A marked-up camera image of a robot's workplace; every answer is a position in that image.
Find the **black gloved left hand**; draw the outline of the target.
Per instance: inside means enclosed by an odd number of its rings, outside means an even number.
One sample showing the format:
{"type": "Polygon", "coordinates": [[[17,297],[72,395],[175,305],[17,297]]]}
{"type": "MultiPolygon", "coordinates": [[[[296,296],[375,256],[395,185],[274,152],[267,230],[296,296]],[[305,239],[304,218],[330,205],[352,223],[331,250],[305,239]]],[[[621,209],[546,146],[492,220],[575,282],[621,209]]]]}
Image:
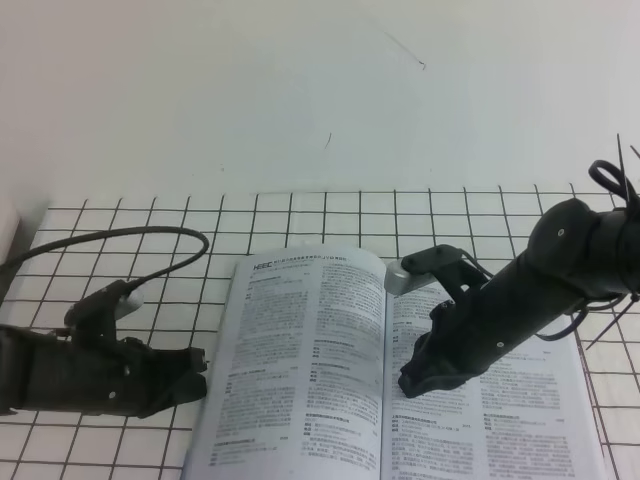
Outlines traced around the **black gloved left hand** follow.
{"type": "Polygon", "coordinates": [[[206,396],[205,351],[197,347],[154,349],[132,337],[115,343],[101,414],[144,419],[206,396]]]}

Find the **black gloved right hand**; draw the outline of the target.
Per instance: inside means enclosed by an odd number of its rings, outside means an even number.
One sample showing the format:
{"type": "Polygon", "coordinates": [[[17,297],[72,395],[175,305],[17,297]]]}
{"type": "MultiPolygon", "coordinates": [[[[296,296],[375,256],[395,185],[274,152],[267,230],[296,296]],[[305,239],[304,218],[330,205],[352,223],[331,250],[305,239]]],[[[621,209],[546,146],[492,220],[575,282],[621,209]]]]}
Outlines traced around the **black gloved right hand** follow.
{"type": "Polygon", "coordinates": [[[398,385],[408,398],[454,390],[505,354],[488,317],[473,300],[444,301],[430,312],[430,319],[430,331],[416,340],[410,360],[400,369],[398,385]]]}

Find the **black sleeved left forearm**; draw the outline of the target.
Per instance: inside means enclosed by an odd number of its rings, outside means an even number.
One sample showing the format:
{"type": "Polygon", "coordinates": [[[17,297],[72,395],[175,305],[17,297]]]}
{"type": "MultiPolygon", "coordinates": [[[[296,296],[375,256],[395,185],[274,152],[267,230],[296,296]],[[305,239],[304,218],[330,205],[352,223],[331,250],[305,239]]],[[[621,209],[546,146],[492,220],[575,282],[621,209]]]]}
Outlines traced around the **black sleeved left forearm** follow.
{"type": "Polygon", "coordinates": [[[1,414],[18,410],[102,414],[131,373],[114,356],[52,335],[1,328],[1,414]]]}

